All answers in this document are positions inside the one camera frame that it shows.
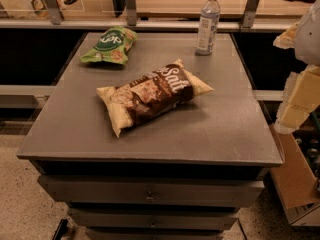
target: drawer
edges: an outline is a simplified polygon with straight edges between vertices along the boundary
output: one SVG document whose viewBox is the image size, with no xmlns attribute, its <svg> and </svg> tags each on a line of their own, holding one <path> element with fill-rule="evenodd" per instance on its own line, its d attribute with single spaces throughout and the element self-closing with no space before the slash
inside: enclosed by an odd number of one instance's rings
<svg viewBox="0 0 320 240">
<path fill-rule="evenodd" d="M 249 207 L 262 181 L 40 176 L 40 185 L 58 202 L 135 203 Z"/>
<path fill-rule="evenodd" d="M 91 240 L 222 240 L 223 234 L 216 231 L 162 231 L 87 228 Z"/>
<path fill-rule="evenodd" d="M 70 208 L 68 214 L 79 226 L 109 228 L 223 231 L 229 230 L 237 220 L 234 213 L 214 212 L 210 207 L 110 206 L 108 209 Z"/>
</svg>

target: bottle label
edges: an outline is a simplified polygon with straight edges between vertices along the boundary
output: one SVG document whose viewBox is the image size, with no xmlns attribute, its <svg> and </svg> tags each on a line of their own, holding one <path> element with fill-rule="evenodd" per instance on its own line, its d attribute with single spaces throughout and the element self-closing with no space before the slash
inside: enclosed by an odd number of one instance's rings
<svg viewBox="0 0 320 240">
<path fill-rule="evenodd" d="M 209 17 L 200 17 L 199 32 L 197 40 L 197 50 L 212 51 L 215 34 L 217 33 L 217 25 L 219 21 L 219 14 L 212 14 Z"/>
</svg>

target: metal post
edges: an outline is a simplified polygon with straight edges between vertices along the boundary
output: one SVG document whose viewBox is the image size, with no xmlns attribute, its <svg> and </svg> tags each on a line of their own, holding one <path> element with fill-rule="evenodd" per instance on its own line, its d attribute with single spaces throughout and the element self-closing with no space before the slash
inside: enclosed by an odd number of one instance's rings
<svg viewBox="0 0 320 240">
<path fill-rule="evenodd" d="M 246 8 L 244 10 L 242 18 L 242 27 L 251 28 L 253 26 L 254 18 L 256 16 L 256 11 L 258 8 L 260 0 L 248 0 Z"/>
<path fill-rule="evenodd" d="M 63 17 L 59 10 L 59 5 L 57 0 L 45 0 L 45 2 L 48 7 L 51 23 L 54 25 L 60 25 L 63 20 Z"/>
<path fill-rule="evenodd" d="M 129 26 L 137 25 L 137 5 L 136 0 L 126 0 L 127 23 Z"/>
</svg>

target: brown chip bag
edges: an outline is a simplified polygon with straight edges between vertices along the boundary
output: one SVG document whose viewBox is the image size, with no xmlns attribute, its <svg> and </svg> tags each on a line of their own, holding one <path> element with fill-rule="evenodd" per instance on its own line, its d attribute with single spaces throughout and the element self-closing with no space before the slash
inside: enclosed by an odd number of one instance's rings
<svg viewBox="0 0 320 240">
<path fill-rule="evenodd" d="M 97 88 L 108 108 L 112 128 L 137 126 L 213 89 L 188 72 L 178 59 L 122 87 Z"/>
</svg>

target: white robot part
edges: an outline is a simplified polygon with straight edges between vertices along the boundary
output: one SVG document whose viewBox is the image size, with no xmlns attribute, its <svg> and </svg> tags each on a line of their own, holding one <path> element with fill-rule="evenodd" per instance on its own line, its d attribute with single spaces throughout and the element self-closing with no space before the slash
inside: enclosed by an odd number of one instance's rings
<svg viewBox="0 0 320 240">
<path fill-rule="evenodd" d="M 298 60 L 320 66 L 320 0 L 301 18 L 294 46 Z"/>
</svg>

